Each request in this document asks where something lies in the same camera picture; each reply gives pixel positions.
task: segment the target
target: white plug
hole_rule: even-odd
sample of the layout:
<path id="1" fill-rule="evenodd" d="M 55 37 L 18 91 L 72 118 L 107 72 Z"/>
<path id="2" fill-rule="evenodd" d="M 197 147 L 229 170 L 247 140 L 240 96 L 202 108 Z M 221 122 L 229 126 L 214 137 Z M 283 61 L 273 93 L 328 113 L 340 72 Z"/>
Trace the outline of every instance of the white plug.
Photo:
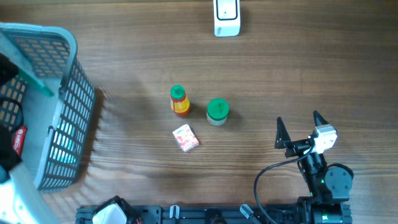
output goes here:
<path id="1" fill-rule="evenodd" d="M 239 34 L 241 28 L 241 10 L 239 0 L 213 0 L 214 35 L 232 37 Z"/>

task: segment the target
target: green lid jar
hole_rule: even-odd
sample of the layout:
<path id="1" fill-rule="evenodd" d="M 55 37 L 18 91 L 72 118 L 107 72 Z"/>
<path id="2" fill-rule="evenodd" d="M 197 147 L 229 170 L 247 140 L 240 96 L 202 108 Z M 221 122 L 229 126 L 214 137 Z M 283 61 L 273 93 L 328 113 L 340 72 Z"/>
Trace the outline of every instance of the green lid jar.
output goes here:
<path id="1" fill-rule="evenodd" d="M 225 123 L 229 113 L 228 103 L 221 98 L 213 99 L 207 105 L 207 120 L 214 126 Z"/>

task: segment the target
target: small bottle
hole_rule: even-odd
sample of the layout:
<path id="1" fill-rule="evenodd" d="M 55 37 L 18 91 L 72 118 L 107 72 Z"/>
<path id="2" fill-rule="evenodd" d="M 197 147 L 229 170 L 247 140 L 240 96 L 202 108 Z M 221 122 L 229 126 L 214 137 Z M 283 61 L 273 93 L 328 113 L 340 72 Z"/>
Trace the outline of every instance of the small bottle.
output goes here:
<path id="1" fill-rule="evenodd" d="M 207 120 L 214 126 L 220 126 L 225 123 L 229 113 L 227 101 L 221 98 L 211 100 L 207 105 Z"/>
<path id="2" fill-rule="evenodd" d="M 170 91 L 170 104 L 175 114 L 185 116 L 189 113 L 190 103 L 185 90 L 180 85 L 175 85 Z"/>

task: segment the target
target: red label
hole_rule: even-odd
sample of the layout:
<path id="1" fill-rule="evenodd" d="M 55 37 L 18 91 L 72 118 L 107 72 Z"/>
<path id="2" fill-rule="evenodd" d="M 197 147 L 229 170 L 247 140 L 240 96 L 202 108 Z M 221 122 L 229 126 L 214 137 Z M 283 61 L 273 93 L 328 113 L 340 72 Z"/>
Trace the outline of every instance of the red label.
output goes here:
<path id="1" fill-rule="evenodd" d="M 26 128 L 23 126 L 20 127 L 15 132 L 14 144 L 12 145 L 12 147 L 14 148 L 14 150 L 17 152 L 17 154 L 19 156 L 21 156 L 21 153 L 22 153 L 22 147 L 24 145 L 25 135 L 26 135 Z"/>

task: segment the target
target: basket mesh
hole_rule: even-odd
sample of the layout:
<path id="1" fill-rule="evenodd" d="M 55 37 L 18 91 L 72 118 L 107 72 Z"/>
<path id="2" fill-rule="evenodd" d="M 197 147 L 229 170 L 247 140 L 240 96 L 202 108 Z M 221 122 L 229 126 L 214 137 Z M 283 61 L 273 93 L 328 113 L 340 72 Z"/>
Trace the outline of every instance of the basket mesh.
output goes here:
<path id="1" fill-rule="evenodd" d="M 25 89 L 26 82 L 16 77 L 0 87 L 0 97 L 12 98 L 21 102 Z M 16 122 L 18 110 L 18 105 L 8 101 L 4 101 L 0 106 L 0 121 L 3 125 L 8 127 L 9 130 L 12 129 Z"/>
<path id="2" fill-rule="evenodd" d="M 75 180 L 94 97 L 93 87 L 76 60 L 45 168 L 44 192 L 64 188 Z"/>
<path id="3" fill-rule="evenodd" d="M 67 42 L 22 37 L 13 41 L 31 62 L 37 76 L 62 77 L 70 52 Z"/>

